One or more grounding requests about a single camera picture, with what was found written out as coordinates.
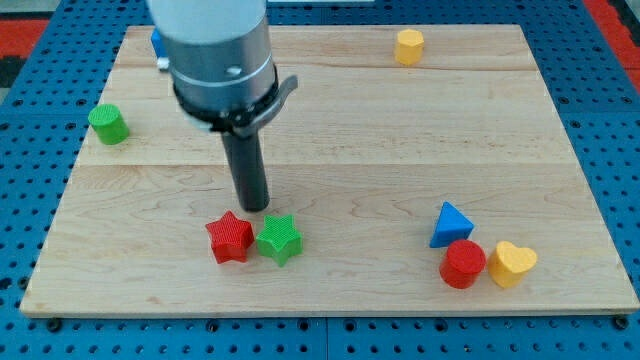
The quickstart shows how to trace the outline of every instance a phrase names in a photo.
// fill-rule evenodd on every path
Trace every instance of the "red star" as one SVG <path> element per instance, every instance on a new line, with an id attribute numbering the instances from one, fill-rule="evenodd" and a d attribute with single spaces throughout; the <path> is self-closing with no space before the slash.
<path id="1" fill-rule="evenodd" d="M 253 228 L 248 221 L 227 211 L 220 220 L 206 225 L 211 250 L 218 264 L 229 260 L 247 262 L 247 249 L 253 244 Z"/>

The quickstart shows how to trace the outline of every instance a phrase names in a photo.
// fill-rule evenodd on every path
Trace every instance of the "red cylinder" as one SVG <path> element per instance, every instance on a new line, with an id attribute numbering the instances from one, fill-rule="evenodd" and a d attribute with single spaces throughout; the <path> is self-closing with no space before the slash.
<path id="1" fill-rule="evenodd" d="M 449 245 L 440 264 L 440 276 L 449 286 L 466 289 L 473 285 L 487 264 L 487 257 L 478 244 L 456 240 Z"/>

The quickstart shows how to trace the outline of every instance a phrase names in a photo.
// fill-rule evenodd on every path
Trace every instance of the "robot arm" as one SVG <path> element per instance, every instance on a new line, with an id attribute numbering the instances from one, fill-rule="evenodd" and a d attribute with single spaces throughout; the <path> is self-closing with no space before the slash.
<path id="1" fill-rule="evenodd" d="M 240 205 L 267 207 L 258 130 L 298 86 L 278 83 L 265 0 L 147 0 L 170 60 L 180 106 L 196 126 L 220 132 Z"/>

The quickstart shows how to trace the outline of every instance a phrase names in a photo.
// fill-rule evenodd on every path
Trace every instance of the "green star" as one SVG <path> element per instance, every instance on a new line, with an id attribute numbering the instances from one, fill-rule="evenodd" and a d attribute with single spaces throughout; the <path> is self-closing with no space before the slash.
<path id="1" fill-rule="evenodd" d="M 258 252 L 273 258 L 283 267 L 291 256 L 302 253 L 302 235 L 296 230 L 293 215 L 264 217 L 264 230 L 256 237 Z"/>

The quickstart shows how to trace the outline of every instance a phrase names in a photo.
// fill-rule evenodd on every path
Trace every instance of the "green cylinder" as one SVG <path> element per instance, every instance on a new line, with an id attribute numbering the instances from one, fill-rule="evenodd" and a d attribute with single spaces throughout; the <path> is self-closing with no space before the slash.
<path id="1" fill-rule="evenodd" d="M 91 110 L 89 124 L 105 145 L 117 144 L 129 136 L 129 128 L 124 123 L 120 109 L 112 104 L 98 105 Z"/>

